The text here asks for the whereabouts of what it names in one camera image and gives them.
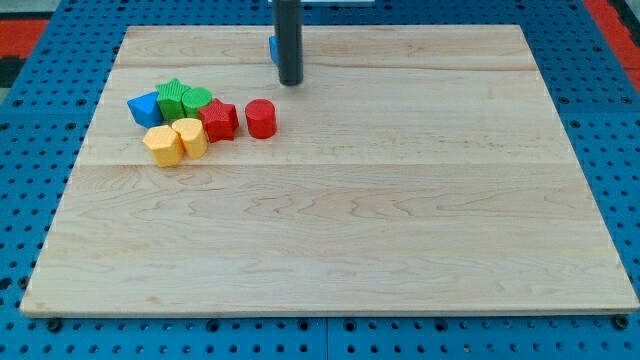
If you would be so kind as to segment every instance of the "blue table surface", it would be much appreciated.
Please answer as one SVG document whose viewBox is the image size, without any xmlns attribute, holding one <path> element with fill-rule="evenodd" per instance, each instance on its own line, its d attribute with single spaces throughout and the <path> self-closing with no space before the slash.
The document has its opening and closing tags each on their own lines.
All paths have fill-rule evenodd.
<svg viewBox="0 0 640 360">
<path fill-rule="evenodd" d="M 580 1 L 377 0 L 363 7 L 305 6 L 304 21 L 519 24 L 638 291 L 640 97 Z M 127 26 L 271 23 L 267 0 L 62 1 L 0 107 L 0 359 L 640 358 L 637 313 L 61 324 L 22 316 L 21 285 L 33 270 Z"/>
</svg>

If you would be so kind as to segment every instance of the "red cylinder block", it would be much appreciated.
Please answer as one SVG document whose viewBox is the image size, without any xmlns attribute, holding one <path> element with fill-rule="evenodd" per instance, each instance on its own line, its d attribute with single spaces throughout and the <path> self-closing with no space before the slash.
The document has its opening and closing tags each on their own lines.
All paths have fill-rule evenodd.
<svg viewBox="0 0 640 360">
<path fill-rule="evenodd" d="M 276 125 L 276 108 L 271 101 L 255 99 L 244 108 L 247 117 L 249 134 L 256 139 L 267 139 L 278 129 Z"/>
</svg>

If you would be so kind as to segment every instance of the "yellow block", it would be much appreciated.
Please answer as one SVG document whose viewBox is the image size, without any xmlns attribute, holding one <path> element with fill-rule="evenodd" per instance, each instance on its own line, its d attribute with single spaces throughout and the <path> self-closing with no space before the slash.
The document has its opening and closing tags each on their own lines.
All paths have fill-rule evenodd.
<svg viewBox="0 0 640 360">
<path fill-rule="evenodd" d="M 159 167 L 178 165 L 184 155 L 178 133 L 167 125 L 149 129 L 142 142 L 147 146 L 151 158 Z"/>
<path fill-rule="evenodd" d="M 204 133 L 202 121 L 185 118 L 174 121 L 171 127 L 180 134 L 182 145 L 187 150 L 187 155 L 189 155 L 190 158 L 201 158 L 202 155 L 207 152 L 209 142 Z"/>
</svg>

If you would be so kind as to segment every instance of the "wooden cutting board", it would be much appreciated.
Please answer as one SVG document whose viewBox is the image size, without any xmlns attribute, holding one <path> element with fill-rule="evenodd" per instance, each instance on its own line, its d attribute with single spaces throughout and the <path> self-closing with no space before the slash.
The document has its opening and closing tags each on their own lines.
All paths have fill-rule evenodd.
<svg viewBox="0 0 640 360">
<path fill-rule="evenodd" d="M 132 27 L 22 301 L 34 317 L 625 313 L 638 300 L 517 26 Z M 179 77 L 279 132 L 155 167 Z"/>
</svg>

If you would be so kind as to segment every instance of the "blue block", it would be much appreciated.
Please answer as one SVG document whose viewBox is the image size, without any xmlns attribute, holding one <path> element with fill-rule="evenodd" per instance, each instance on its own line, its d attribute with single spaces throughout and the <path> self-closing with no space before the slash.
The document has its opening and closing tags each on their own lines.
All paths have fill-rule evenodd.
<svg viewBox="0 0 640 360">
<path fill-rule="evenodd" d="M 160 107 L 158 106 L 156 99 L 158 99 L 158 92 L 154 91 L 127 101 L 127 105 L 129 105 L 129 110 L 131 110 L 133 119 L 140 126 L 144 126 L 148 129 L 150 127 L 164 124 L 164 118 L 162 117 L 162 113 L 160 112 Z"/>
<path fill-rule="evenodd" d="M 278 41 L 275 35 L 269 36 L 269 52 L 271 53 L 271 61 L 278 66 Z"/>
</svg>

